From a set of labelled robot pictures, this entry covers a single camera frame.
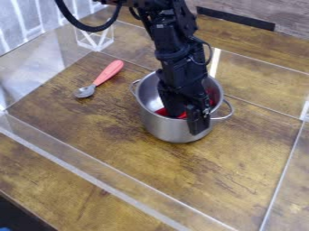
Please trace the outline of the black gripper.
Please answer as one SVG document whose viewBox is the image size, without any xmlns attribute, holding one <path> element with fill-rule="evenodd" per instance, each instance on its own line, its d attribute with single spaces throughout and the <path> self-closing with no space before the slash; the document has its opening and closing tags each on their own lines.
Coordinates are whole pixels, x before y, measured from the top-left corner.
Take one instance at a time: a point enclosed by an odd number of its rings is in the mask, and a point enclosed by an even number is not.
<svg viewBox="0 0 309 231">
<path fill-rule="evenodd" d="M 202 44 L 185 44 L 156 47 L 154 55 L 162 68 L 157 71 L 160 82 L 157 85 L 161 100 L 168 115 L 180 118 L 185 113 L 192 135 L 198 135 L 210 127 L 210 108 L 205 110 L 197 106 L 209 106 L 209 96 L 204 90 L 204 80 L 208 78 Z"/>
</svg>

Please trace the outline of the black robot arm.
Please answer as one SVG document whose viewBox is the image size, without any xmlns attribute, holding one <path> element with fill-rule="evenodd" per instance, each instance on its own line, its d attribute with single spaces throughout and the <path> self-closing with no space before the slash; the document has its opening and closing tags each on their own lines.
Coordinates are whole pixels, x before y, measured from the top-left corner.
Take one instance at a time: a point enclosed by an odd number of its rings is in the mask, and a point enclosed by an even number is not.
<svg viewBox="0 0 309 231">
<path fill-rule="evenodd" d="M 186 115 L 190 133 L 200 134 L 210 125 L 210 96 L 204 89 L 204 80 L 213 56 L 204 53 L 209 44 L 194 36 L 198 26 L 185 0 L 94 1 L 117 7 L 109 21 L 98 26 L 82 23 L 65 0 L 55 0 L 69 22 L 86 32 L 106 30 L 118 19 L 121 8 L 129 7 L 154 41 L 154 55 L 162 65 L 156 72 L 157 89 L 168 115 L 174 118 Z"/>
</svg>

